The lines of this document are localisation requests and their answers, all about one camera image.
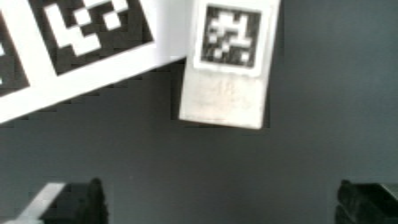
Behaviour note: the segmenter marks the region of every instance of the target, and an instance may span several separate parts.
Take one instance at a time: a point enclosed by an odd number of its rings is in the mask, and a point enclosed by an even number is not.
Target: white border
[[[242,68],[235,65],[221,65],[201,61],[203,53],[203,35],[206,26],[206,11],[208,6],[219,6],[226,8],[237,8],[238,10],[247,10],[262,14],[260,21],[260,33],[258,33],[258,46],[256,46],[256,61],[253,68]],[[247,75],[251,77],[260,76],[263,69],[263,49],[267,45],[267,34],[270,29],[270,12],[272,7],[265,7],[260,1],[251,0],[203,0],[199,4],[199,17],[198,17],[198,34],[196,34],[196,52],[194,52],[194,68],[210,70],[212,72],[235,73],[238,75]]]
[[[155,42],[57,76],[48,64],[50,56],[43,51],[45,43],[36,48],[29,44],[41,38],[38,28],[23,29],[27,20],[31,20],[31,25],[34,23],[29,0],[0,0],[4,19],[15,23],[11,32],[18,37],[18,49],[23,48],[22,57],[31,60],[39,59],[25,65],[32,87],[0,97],[0,123],[187,56],[192,2],[187,0],[141,0],[141,4]]]

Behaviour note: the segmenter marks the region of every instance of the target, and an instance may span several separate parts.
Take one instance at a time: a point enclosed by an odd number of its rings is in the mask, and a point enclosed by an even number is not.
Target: white card
[[[0,0],[0,123],[187,56],[190,13],[187,0]]]
[[[180,118],[260,129],[281,0],[198,0]]]

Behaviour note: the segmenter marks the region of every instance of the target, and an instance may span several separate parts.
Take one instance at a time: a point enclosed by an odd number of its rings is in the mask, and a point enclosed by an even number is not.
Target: black and white square pattern
[[[139,0],[31,0],[57,74],[153,41]]]
[[[0,97],[29,87],[27,74],[0,12]]]
[[[210,5],[205,20],[201,61],[253,68],[262,13]]]

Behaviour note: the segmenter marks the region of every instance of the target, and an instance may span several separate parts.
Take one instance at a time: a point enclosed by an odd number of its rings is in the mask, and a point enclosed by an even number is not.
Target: dark gray background
[[[183,62],[2,126],[2,220],[98,176],[112,224],[333,224],[342,179],[398,182],[397,21],[397,0],[285,1],[262,131],[176,120]]]

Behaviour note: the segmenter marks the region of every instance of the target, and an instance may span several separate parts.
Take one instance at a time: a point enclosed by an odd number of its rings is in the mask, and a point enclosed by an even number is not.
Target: white rectangular block
[[[281,0],[198,0],[180,118],[263,125]]]

